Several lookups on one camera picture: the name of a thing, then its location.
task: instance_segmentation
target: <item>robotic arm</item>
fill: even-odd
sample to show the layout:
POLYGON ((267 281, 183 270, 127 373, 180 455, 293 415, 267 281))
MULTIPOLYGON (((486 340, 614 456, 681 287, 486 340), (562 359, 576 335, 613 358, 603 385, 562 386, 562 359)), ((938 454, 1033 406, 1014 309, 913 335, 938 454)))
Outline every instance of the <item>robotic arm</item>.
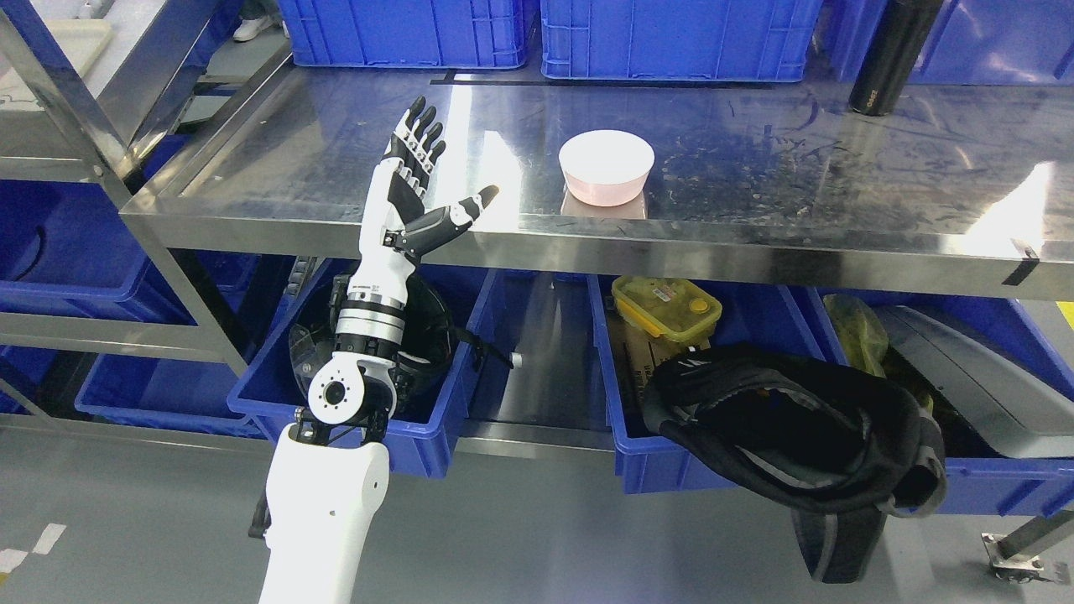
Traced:
POLYGON ((419 97, 400 119, 373 172, 359 251, 332 359, 314 376, 308 408, 284 429, 265 484, 271 549, 261 604, 346 604, 365 535, 388 489, 382 444, 397 402, 407 278, 421 257, 466 231, 494 186, 426 210, 423 198, 446 143, 436 109, 419 97), (329 447, 337 427, 364 429, 361 446, 329 447))

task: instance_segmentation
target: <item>pink bowl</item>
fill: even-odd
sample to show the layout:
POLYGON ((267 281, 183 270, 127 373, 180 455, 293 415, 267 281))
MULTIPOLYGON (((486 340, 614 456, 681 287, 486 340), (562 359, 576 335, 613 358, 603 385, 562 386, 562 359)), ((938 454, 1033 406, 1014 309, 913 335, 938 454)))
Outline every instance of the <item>pink bowl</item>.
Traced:
POLYGON ((560 148, 567 189, 591 205, 621 205, 638 197, 653 168, 653 147, 621 130, 591 130, 560 148))

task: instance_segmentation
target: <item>black bottle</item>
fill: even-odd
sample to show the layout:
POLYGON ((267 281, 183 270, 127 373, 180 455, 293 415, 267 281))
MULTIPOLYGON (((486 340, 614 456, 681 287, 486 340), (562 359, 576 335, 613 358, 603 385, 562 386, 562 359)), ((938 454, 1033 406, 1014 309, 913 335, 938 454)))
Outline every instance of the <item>black bottle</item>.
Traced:
POLYGON ((888 0, 854 82, 852 110, 865 115, 891 113, 942 4, 943 0, 888 0))

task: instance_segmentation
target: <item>metal shelf leg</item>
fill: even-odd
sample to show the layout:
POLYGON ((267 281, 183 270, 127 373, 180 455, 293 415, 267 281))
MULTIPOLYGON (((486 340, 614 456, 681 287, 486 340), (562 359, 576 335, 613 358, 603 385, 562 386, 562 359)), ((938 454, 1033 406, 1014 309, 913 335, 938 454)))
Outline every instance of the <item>metal shelf leg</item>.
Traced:
POLYGON ((1010 535, 982 533, 996 576, 1012 583, 1043 580, 1070 585, 1065 563, 1046 563, 1041 553, 1074 535, 1074 512, 1061 509, 1050 517, 1037 516, 1010 535))

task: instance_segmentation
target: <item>gray floor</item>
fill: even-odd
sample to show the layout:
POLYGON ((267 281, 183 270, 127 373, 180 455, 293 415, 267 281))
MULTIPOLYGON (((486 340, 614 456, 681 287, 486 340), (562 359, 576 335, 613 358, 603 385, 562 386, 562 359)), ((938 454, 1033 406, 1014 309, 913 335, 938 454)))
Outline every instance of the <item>gray floor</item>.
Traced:
MULTIPOLYGON (((0 432, 0 550, 68 526, 0 585, 0 602, 256 602, 267 551, 245 532, 266 469, 234 454, 0 432)), ((446 480, 393 476, 354 602, 1074 601, 1071 587, 986 574, 977 533, 1021 520, 895 520, 862 583, 822 586, 786 512, 749 492, 626 497, 610 463, 461 455, 446 480)), ((1074 543, 1051 556, 1074 561, 1074 543)))

